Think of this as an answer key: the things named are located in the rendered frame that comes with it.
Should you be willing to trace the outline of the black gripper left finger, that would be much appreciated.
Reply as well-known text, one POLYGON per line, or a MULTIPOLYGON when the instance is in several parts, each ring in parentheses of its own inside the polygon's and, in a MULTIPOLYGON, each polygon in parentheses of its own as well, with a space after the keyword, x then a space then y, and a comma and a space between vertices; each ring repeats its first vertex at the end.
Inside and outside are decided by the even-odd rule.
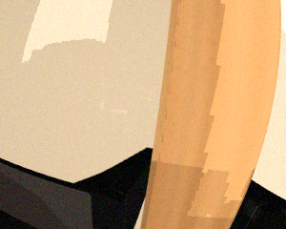
POLYGON ((153 148, 70 183, 0 157, 0 209, 39 229, 134 229, 153 148))

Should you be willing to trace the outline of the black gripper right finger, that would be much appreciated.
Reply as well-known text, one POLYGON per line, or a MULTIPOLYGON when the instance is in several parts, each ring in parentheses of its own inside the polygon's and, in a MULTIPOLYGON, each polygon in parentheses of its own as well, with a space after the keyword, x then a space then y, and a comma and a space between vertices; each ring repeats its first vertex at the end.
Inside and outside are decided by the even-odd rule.
POLYGON ((251 179, 230 229, 286 229, 286 199, 251 179))

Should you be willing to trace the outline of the light brown wooden board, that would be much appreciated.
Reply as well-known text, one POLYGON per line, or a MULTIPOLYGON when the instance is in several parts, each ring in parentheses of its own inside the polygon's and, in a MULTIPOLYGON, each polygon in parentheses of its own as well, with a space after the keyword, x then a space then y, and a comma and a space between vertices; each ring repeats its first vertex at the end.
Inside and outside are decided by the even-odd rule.
POLYGON ((173 0, 140 229, 230 229, 276 95, 280 0, 173 0))

